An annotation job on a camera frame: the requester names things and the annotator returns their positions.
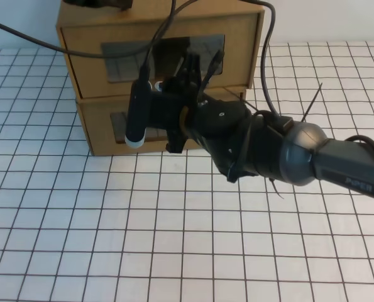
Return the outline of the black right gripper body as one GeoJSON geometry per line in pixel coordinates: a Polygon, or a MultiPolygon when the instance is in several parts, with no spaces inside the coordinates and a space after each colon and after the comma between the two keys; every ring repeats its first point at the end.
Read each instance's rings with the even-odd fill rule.
{"type": "Polygon", "coordinates": [[[228,182],[253,174],[248,162],[252,114],[241,101],[207,94],[199,101],[196,87],[168,80],[160,92],[151,92],[148,126],[166,131],[165,149],[171,154],[182,153],[187,140],[193,140],[228,182]]]}

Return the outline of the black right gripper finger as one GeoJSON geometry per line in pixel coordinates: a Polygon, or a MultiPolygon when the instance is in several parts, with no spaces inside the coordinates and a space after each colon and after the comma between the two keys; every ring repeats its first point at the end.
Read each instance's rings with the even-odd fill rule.
{"type": "Polygon", "coordinates": [[[193,53],[192,58],[192,82],[196,85],[201,85],[202,77],[200,55],[197,53],[193,53]]]}
{"type": "Polygon", "coordinates": [[[184,81],[187,84],[196,82],[195,72],[195,55],[192,53],[185,53],[181,65],[177,71],[177,79],[184,81]]]}

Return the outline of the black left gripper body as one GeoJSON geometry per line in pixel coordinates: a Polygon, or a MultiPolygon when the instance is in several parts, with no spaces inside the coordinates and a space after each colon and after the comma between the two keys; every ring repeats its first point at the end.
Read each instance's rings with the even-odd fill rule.
{"type": "Polygon", "coordinates": [[[133,0],[63,0],[69,5],[85,8],[118,8],[121,11],[128,10],[133,5],[133,0]]]}

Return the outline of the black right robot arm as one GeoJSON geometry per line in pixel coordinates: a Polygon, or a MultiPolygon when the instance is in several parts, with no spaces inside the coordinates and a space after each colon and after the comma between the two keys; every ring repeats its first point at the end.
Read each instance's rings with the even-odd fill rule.
{"type": "Polygon", "coordinates": [[[190,139],[232,183],[246,176],[295,186],[318,179],[374,198],[371,138],[334,140],[315,124],[200,94],[198,70],[197,57],[189,55],[162,90],[151,93],[148,124],[167,132],[168,152],[180,153],[190,139]]]}

